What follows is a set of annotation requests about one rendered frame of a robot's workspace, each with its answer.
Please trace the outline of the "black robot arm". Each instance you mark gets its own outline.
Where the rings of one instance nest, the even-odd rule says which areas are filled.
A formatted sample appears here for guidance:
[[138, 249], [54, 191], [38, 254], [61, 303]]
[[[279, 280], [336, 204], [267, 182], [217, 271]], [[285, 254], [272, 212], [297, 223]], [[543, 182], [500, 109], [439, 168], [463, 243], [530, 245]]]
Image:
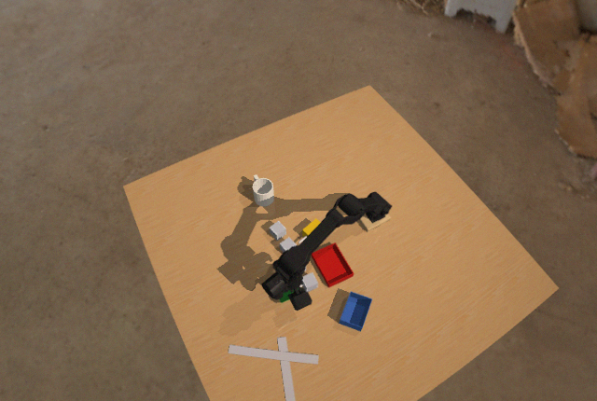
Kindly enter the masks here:
[[[337, 206], [348, 216], [338, 212]], [[311, 254], [330, 234], [342, 225], [353, 225], [364, 214], [372, 223], [384, 218], [391, 209], [391, 204], [377, 192], [371, 192], [366, 198], [358, 199], [353, 194], [346, 194], [337, 199], [326, 218], [299, 245], [285, 250], [272, 267], [276, 270], [262, 286], [272, 299], [279, 300], [283, 292], [288, 291], [288, 284], [295, 283], [309, 264]], [[281, 265], [282, 266], [281, 266]]]

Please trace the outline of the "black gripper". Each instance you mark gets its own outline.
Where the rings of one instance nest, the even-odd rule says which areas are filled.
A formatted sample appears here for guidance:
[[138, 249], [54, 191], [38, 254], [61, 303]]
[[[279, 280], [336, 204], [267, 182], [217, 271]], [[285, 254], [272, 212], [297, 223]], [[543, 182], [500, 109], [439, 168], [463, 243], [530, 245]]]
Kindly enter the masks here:
[[[295, 311], [298, 311], [300, 309], [303, 309], [309, 305], [312, 304], [312, 299], [309, 295], [308, 292], [306, 292], [306, 290], [304, 288], [300, 288], [300, 285], [303, 284], [302, 282], [303, 277], [302, 275], [300, 276], [300, 278], [292, 284], [288, 284], [288, 290], [290, 290], [291, 294], [288, 295]], [[295, 291], [294, 291], [295, 290]]]

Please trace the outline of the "grey flat bar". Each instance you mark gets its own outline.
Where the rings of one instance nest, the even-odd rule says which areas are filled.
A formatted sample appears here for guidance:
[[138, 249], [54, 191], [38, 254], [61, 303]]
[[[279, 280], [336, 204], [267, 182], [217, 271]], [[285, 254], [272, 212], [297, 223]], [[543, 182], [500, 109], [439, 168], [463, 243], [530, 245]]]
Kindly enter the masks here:
[[[278, 340], [278, 347], [279, 352], [286, 352], [288, 353], [288, 346], [287, 346], [287, 339], [286, 337], [277, 338]], [[281, 369], [283, 375], [283, 382], [285, 388], [285, 401], [295, 401], [292, 377], [291, 377], [291, 367], [290, 361], [281, 361]]]
[[276, 360], [284, 360], [290, 362], [299, 362], [306, 364], [318, 364], [319, 355], [307, 353], [286, 353], [271, 350], [255, 349], [248, 347], [240, 347], [236, 345], [229, 345], [228, 353], [239, 354], [246, 356], [254, 356], [261, 358], [269, 358]]

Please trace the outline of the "blue open-top tray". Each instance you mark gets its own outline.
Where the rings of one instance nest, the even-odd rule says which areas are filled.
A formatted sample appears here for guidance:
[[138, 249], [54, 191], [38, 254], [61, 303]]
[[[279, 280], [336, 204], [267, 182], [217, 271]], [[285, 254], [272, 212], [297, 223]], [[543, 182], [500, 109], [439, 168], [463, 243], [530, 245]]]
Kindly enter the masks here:
[[371, 298], [351, 291], [342, 311], [339, 324], [347, 327], [349, 326], [361, 332], [364, 322], [366, 321], [371, 301]]

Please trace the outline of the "red tray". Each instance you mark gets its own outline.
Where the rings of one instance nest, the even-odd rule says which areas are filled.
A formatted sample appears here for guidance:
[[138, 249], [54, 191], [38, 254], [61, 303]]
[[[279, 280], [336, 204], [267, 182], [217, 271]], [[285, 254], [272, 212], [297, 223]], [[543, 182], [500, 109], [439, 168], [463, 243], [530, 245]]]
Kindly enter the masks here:
[[312, 259], [321, 271], [327, 287], [334, 286], [354, 277], [352, 269], [347, 264], [340, 252], [340, 248], [335, 242], [313, 252]]

